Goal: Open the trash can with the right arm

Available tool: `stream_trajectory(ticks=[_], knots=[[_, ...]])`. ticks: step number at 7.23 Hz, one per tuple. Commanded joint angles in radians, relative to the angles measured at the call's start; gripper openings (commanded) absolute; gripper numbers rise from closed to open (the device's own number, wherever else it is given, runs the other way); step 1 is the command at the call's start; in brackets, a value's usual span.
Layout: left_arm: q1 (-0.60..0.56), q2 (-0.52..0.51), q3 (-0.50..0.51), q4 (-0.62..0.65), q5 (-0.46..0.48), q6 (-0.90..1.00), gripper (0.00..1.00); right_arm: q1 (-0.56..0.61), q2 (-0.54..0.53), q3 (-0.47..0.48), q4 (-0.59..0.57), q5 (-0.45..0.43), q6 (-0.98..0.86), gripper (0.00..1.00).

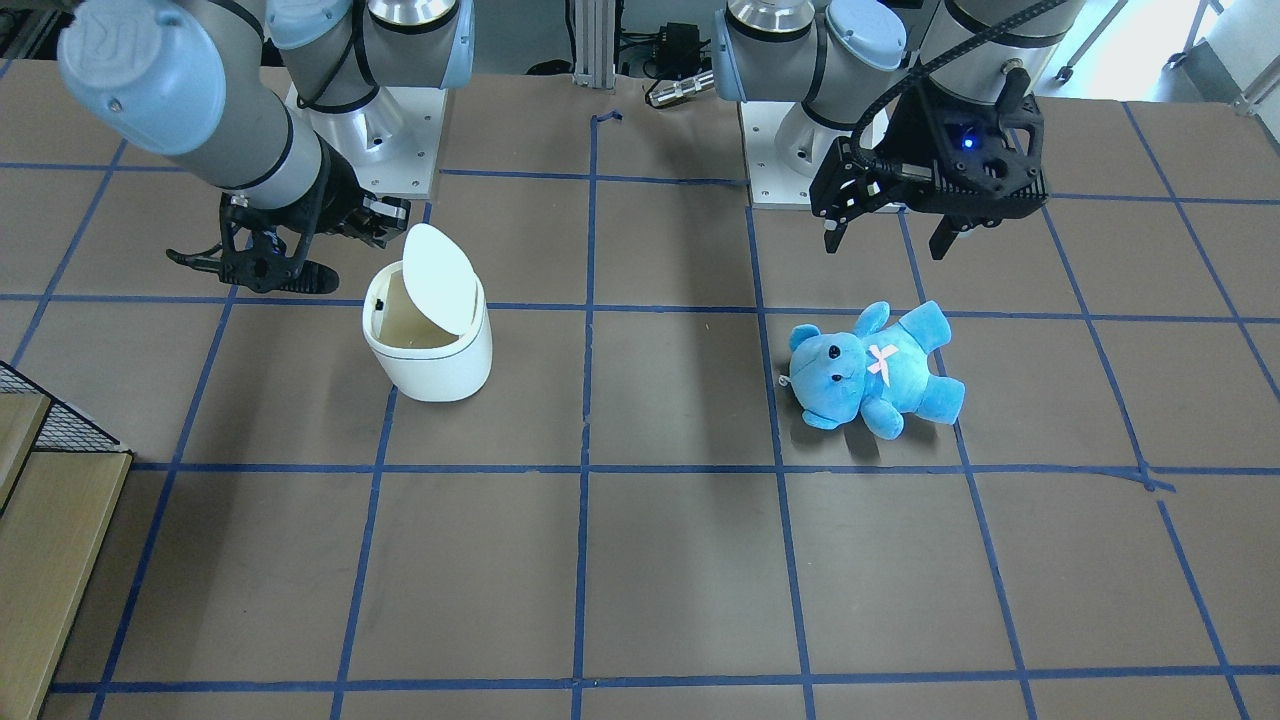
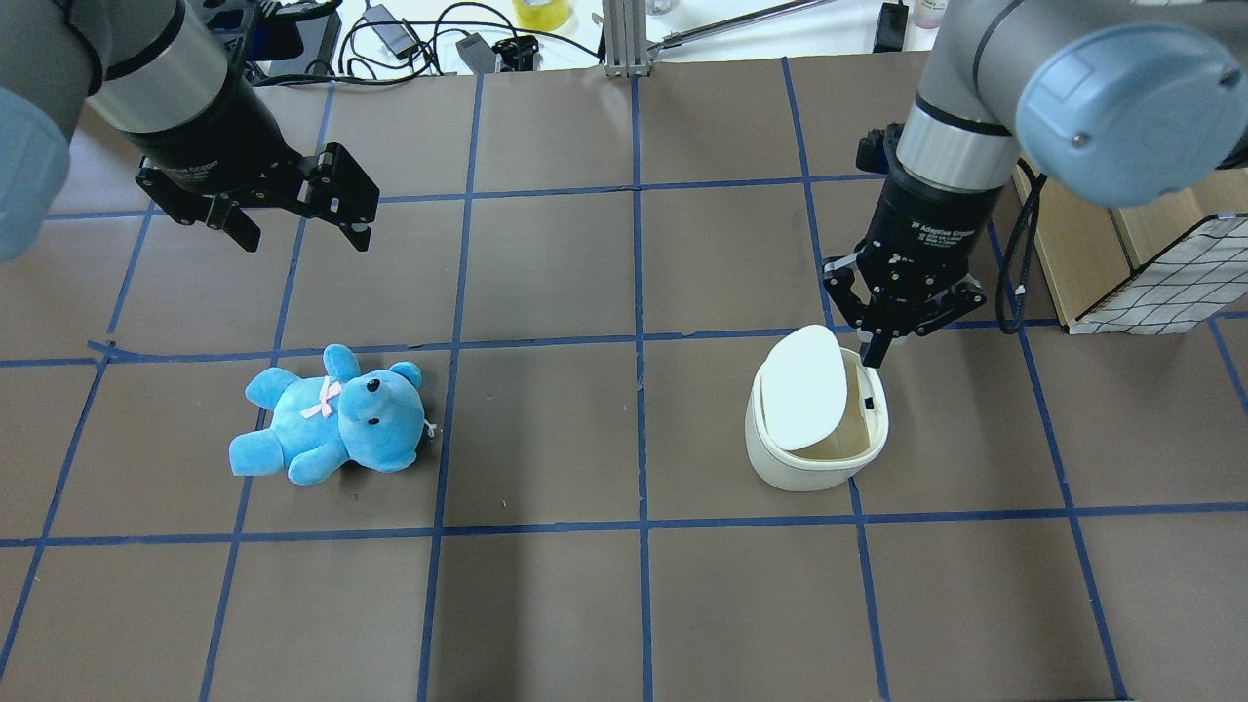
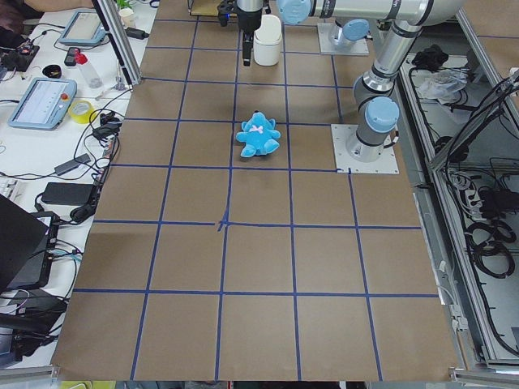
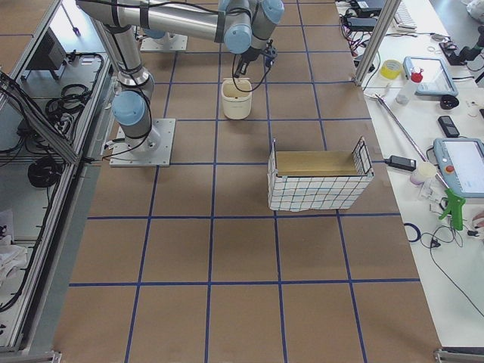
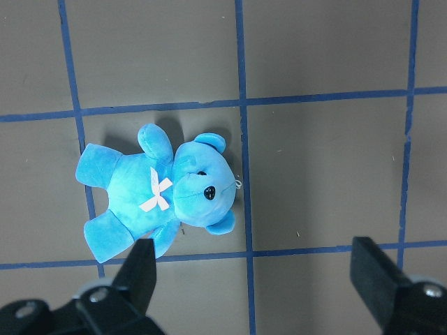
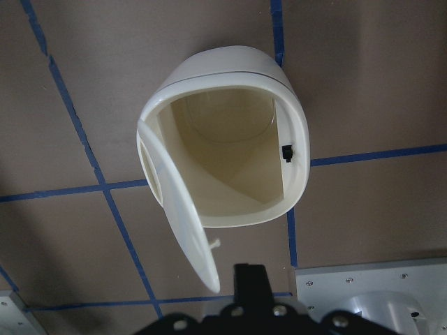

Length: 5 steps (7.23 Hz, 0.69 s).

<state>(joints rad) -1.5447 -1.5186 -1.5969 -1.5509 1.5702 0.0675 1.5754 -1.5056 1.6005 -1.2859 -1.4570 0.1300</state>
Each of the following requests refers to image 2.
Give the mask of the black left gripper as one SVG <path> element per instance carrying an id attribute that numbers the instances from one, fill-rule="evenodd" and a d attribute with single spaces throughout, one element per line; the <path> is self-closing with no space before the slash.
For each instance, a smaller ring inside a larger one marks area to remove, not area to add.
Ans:
<path id="1" fill-rule="evenodd" d="M 162 132 L 135 135 L 135 181 L 178 224 L 205 224 L 257 254 L 261 227 L 250 206 L 285 209 L 337 227 L 356 252 L 369 251 L 379 189 L 342 142 L 303 157 L 285 140 L 253 85 L 230 71 L 202 112 Z"/>

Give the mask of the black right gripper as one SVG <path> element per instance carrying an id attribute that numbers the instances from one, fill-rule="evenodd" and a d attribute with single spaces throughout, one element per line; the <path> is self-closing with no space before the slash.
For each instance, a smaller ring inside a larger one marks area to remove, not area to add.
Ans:
<path id="1" fill-rule="evenodd" d="M 993 214 L 995 191 L 937 189 L 889 174 L 869 232 L 854 254 L 822 261 L 822 289 L 860 337 L 866 368 L 882 368 L 892 342 L 926 336 L 986 304 L 970 255 Z M 879 312 L 896 311 L 896 329 Z"/>

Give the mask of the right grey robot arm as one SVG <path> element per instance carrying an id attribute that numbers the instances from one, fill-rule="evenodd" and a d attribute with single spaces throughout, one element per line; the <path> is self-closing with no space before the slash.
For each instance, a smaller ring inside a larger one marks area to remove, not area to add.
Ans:
<path id="1" fill-rule="evenodd" d="M 392 197 L 565 197 L 636 204 L 676 185 L 679 156 L 761 160 L 695 189 L 797 190 L 817 175 L 816 126 L 882 192 L 851 254 L 826 254 L 831 306 L 879 368 L 910 334 L 985 299 L 968 259 L 1017 159 L 1106 206 L 1137 206 L 1231 166 L 1246 147 L 1246 6 L 966 1 L 927 57 L 764 59 L 593 77 L 565 101 L 504 95 L 508 79 L 419 80 L 411 95 L 339 92 L 331 134 L 363 147 Z"/>

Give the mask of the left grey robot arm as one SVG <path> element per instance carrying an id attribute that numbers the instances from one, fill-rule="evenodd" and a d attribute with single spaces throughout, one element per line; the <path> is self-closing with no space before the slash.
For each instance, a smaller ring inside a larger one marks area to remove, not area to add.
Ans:
<path id="1" fill-rule="evenodd" d="M 67 180 L 92 107 L 137 147 L 139 187 L 183 225 L 252 252 L 241 214 L 290 206 L 305 159 L 187 1 L 2 4 L 2 259 L 27 252 Z"/>

